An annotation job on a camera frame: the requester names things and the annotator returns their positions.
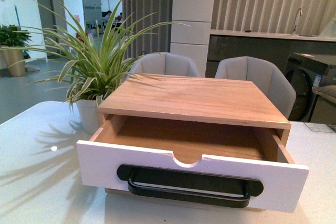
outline drawer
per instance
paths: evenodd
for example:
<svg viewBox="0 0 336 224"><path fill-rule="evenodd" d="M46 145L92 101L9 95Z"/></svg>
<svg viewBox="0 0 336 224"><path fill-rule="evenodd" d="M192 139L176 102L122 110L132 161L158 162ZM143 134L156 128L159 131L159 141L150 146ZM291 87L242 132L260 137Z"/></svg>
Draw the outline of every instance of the drawer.
<svg viewBox="0 0 336 224"><path fill-rule="evenodd" d="M309 171L274 129L143 116L109 115L77 152L84 185L285 212Z"/></svg>
<svg viewBox="0 0 336 224"><path fill-rule="evenodd" d="M171 43L209 45L211 22L181 21L180 23L189 26L172 25Z"/></svg>
<svg viewBox="0 0 336 224"><path fill-rule="evenodd" d="M208 48L209 46L207 45L192 45L180 43L170 44L170 52L172 54L184 55L193 59L202 77L205 76Z"/></svg>

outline wooden drawer box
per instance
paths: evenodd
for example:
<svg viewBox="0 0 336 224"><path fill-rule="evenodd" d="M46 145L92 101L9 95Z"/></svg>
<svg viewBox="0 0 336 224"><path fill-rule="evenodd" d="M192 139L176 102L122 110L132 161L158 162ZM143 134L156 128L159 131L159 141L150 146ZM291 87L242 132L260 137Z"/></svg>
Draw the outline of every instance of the wooden drawer box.
<svg viewBox="0 0 336 224"><path fill-rule="evenodd" d="M290 123L248 81L129 78L78 141L84 185L293 212L308 168L285 149Z"/></svg>

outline gold plant pot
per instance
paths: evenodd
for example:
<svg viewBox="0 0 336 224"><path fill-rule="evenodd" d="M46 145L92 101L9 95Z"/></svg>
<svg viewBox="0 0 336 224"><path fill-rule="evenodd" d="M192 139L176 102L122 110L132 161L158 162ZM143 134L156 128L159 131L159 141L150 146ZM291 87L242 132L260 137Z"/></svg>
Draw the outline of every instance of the gold plant pot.
<svg viewBox="0 0 336 224"><path fill-rule="evenodd" d="M23 51L22 50L3 50L1 52L4 57L6 66L8 68L9 76L11 77L24 76L26 73L24 61L13 65L14 63L20 60L24 60Z"/></svg>

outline white table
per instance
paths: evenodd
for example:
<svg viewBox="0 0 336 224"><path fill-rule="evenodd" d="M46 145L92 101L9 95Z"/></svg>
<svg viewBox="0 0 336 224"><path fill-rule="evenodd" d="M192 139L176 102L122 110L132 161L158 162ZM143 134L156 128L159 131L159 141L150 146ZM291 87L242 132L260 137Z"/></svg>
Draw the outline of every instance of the white table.
<svg viewBox="0 0 336 224"><path fill-rule="evenodd" d="M0 223L335 223L336 133L293 122L287 150L310 168L293 214L106 194L83 186L77 109L43 102L0 125Z"/></svg>

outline white drawer front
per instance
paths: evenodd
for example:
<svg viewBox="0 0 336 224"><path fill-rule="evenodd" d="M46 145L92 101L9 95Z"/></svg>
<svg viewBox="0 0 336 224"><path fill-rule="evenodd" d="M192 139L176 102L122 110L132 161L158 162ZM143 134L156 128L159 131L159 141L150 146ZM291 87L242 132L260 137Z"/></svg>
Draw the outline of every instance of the white drawer front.
<svg viewBox="0 0 336 224"><path fill-rule="evenodd" d="M177 161L171 151L78 141L77 151L84 185L128 191L117 177L122 164L170 168L258 179L264 191L251 197L248 207L293 212L308 176L302 165L203 155L195 164Z"/></svg>
<svg viewBox="0 0 336 224"><path fill-rule="evenodd" d="M211 22L176 22L189 26L172 25L171 42L209 45Z"/></svg>

